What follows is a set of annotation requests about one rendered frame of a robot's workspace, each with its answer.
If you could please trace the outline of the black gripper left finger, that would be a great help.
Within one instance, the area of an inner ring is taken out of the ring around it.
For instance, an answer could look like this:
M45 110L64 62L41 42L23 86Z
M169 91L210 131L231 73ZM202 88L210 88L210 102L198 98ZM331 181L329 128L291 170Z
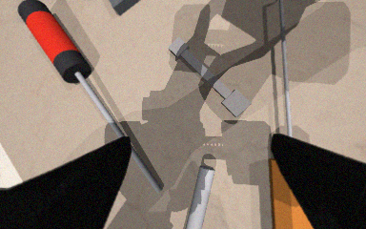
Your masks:
M0 188L0 229L104 229L132 154L121 136L73 161Z

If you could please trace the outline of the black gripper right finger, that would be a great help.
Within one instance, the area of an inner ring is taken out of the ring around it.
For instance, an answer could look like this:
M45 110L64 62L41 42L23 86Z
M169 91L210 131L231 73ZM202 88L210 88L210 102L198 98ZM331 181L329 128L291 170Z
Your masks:
M284 134L271 151L313 229L366 229L366 163Z

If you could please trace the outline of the orange-brown tool handle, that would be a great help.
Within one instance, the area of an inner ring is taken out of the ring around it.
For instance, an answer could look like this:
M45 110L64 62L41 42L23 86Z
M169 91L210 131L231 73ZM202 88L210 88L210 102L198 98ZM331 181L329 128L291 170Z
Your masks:
M279 0L281 44L288 136L293 137L286 53L283 0ZM281 175L274 158L269 158L273 229L313 229L294 194Z

